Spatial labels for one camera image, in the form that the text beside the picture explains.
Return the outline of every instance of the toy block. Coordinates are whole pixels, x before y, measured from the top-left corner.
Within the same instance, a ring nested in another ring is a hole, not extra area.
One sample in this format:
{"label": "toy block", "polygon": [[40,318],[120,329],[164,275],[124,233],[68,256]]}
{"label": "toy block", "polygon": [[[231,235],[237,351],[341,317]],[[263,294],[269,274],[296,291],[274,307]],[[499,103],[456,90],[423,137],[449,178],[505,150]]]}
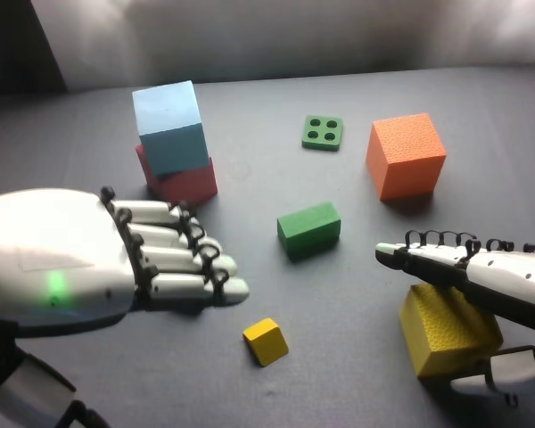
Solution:
{"label": "toy block", "polygon": [[135,91],[133,104],[141,144],[156,177],[208,166],[192,82]]}
{"label": "toy block", "polygon": [[267,366],[289,352],[279,326],[271,318],[246,328],[243,337],[261,366]]}
{"label": "toy block", "polygon": [[340,234],[341,218],[330,202],[277,219],[277,236],[292,259],[333,246]]}
{"label": "toy block", "polygon": [[303,147],[336,152],[341,146],[342,120],[308,116],[303,129]]}
{"label": "toy block", "polygon": [[218,193],[212,158],[210,158],[210,164],[206,167],[188,169],[163,178],[157,178],[151,171],[151,166],[146,159],[144,148],[141,144],[136,147],[136,154],[141,162],[146,184],[164,201],[188,201],[193,205],[200,205]]}
{"label": "toy block", "polygon": [[445,159],[428,114],[373,122],[366,165],[381,201],[433,192]]}
{"label": "toy block", "polygon": [[496,318],[472,306],[454,287],[413,285],[400,323],[418,377],[456,374],[503,343]]}

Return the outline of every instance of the gray tabletop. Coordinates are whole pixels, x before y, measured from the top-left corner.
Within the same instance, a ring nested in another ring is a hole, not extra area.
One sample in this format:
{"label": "gray tabletop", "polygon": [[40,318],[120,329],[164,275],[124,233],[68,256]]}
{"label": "gray tabletop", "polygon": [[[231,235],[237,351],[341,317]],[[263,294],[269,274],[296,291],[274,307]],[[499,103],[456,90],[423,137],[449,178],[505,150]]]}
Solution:
{"label": "gray tabletop", "polygon": [[[199,216],[251,297],[199,316],[134,314],[24,349],[115,428],[535,427],[535,399],[512,411],[416,380],[398,320],[416,279],[374,256],[377,242],[399,242],[409,228],[535,243],[535,69],[210,84],[196,94],[219,188]],[[372,121],[419,112],[448,151],[434,196],[381,203],[365,167]],[[344,119],[340,151],[301,148],[308,114]],[[136,144],[131,89],[0,99],[0,193],[112,185],[120,198],[145,198]],[[276,218],[325,201],[342,216],[340,244],[292,264]],[[242,330],[264,317],[290,353],[258,368]],[[506,345],[535,344],[534,332],[500,324]]]}

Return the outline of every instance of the small yellow block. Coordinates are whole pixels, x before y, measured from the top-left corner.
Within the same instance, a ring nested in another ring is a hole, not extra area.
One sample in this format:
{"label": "small yellow block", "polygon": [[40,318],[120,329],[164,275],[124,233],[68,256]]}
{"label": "small yellow block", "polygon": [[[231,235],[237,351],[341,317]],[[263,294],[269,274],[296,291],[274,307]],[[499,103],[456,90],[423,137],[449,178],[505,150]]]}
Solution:
{"label": "small yellow block", "polygon": [[418,377],[454,374],[503,343],[496,318],[472,306],[454,287],[413,285],[400,323]]}
{"label": "small yellow block", "polygon": [[289,352],[279,326],[271,318],[246,328],[243,337],[262,366],[267,366]]}

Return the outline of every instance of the orange block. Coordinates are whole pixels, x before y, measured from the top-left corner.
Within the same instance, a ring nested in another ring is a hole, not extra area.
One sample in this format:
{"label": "orange block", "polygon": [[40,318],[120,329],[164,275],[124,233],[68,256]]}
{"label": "orange block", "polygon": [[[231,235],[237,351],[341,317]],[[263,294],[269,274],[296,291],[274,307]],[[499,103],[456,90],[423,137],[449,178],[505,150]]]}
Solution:
{"label": "orange block", "polygon": [[373,122],[366,165],[381,201],[433,192],[445,159],[428,114]]}

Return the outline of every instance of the green light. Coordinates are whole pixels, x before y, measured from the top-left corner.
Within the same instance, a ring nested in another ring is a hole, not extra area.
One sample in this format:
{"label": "green light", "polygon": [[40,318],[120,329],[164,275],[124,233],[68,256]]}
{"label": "green light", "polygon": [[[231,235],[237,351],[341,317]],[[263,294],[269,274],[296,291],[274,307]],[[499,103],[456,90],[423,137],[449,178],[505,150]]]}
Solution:
{"label": "green light", "polygon": [[51,306],[66,306],[70,303],[68,283],[63,272],[53,270],[47,274],[47,302]]}

